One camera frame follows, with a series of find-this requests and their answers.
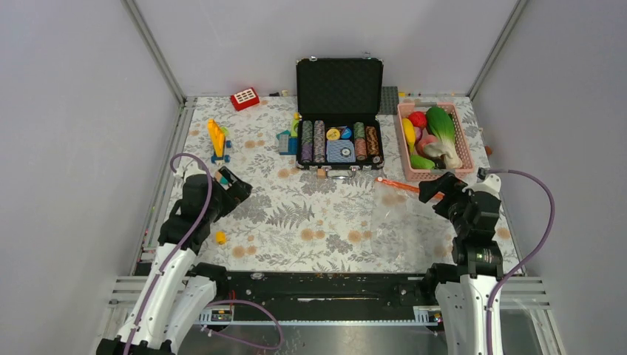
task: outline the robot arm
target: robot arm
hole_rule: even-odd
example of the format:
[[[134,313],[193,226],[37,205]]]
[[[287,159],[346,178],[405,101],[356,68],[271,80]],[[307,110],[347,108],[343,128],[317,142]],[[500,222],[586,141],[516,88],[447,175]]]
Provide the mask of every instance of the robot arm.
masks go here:
[[[436,263],[427,271],[421,287],[435,297],[445,319],[449,355],[488,354],[486,344],[488,296],[503,278],[503,258],[492,241],[499,218],[501,180],[488,175],[481,183],[466,183],[447,173],[438,180],[420,183],[420,201],[437,192],[444,198],[433,208],[455,227],[453,261]],[[496,295],[491,312],[492,353],[502,355],[501,316]]]
[[[197,228],[180,250],[169,261],[166,260],[199,217],[208,188],[204,174],[185,178],[183,198],[174,204],[169,219],[161,226],[159,246],[139,300],[118,336],[114,340],[101,340],[97,355],[124,354],[129,338],[132,340],[128,354],[175,354],[207,303],[215,298],[226,298],[225,268],[200,263],[191,271],[189,269],[203,241],[209,236],[211,223],[233,211],[251,194],[252,187],[227,168],[222,167],[213,179],[209,207]],[[192,277],[183,294],[174,303],[177,285],[190,273]],[[142,316],[136,325],[138,314]]]

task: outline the yellow block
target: yellow block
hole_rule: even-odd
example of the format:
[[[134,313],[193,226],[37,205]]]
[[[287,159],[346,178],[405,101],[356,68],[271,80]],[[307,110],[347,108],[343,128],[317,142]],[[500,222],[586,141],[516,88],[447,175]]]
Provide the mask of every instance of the yellow block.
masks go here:
[[[216,242],[220,245],[226,243],[226,234],[223,231],[216,232]]]
[[[209,120],[207,123],[207,130],[209,131],[209,137],[214,145],[216,156],[221,158],[224,155],[224,132],[220,126],[218,126],[214,120]]]

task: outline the red tomato toy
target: red tomato toy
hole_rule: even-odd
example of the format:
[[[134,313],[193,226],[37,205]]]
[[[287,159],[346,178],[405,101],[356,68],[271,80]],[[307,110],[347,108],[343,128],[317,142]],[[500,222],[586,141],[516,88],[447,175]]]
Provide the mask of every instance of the red tomato toy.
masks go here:
[[[427,115],[425,115],[424,112],[412,112],[408,119],[412,122],[414,127],[425,128],[427,126]]]

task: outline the white wall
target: white wall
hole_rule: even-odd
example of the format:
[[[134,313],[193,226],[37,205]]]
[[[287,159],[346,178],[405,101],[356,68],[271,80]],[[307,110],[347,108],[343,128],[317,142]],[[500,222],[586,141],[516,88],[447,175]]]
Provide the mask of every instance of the white wall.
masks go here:
[[[140,0],[187,95],[296,91],[297,59],[385,60],[384,85],[467,92],[516,0]]]
[[[3,1],[0,53],[0,353],[88,354],[177,103],[121,1]]]
[[[544,179],[557,217],[532,261],[569,355],[625,354],[627,2],[531,1],[475,100],[493,166]],[[524,253],[546,225],[542,191],[504,179]]]

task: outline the toy vegetable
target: toy vegetable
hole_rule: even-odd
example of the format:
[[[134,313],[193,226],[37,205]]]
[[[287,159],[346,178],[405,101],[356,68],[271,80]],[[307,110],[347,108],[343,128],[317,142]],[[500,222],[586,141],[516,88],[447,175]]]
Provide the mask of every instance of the toy vegetable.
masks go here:
[[[440,144],[434,150],[431,151],[435,154],[435,151],[442,152],[444,156],[444,163],[447,169],[461,168],[463,163],[457,152],[455,151],[455,125],[449,117],[449,115],[441,107],[431,107],[427,110],[427,126],[431,133],[440,140]],[[427,147],[424,148],[424,153],[429,155]]]

